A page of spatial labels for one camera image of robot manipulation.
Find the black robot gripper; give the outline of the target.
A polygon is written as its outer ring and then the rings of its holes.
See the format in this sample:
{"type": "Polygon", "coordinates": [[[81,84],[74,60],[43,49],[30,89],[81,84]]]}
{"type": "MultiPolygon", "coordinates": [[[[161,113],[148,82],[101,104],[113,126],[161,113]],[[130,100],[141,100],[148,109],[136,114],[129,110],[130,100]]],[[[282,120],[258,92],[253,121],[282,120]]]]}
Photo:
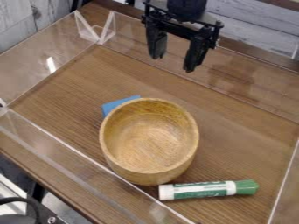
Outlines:
{"type": "Polygon", "coordinates": [[[166,33],[190,39],[182,70],[190,73],[214,49],[224,24],[205,12],[208,0],[144,0],[142,23],[148,53],[160,59],[166,49],[166,33]]]}

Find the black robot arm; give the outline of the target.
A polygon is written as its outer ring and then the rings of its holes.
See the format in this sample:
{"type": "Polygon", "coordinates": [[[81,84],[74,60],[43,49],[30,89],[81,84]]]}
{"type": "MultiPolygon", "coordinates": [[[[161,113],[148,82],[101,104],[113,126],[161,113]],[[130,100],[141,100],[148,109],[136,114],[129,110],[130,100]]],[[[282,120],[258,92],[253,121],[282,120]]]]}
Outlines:
{"type": "Polygon", "coordinates": [[[190,73],[217,47],[222,22],[205,12],[208,0],[144,0],[141,23],[145,28],[148,54],[160,59],[166,50],[168,33],[186,39],[182,70],[190,73]]]}

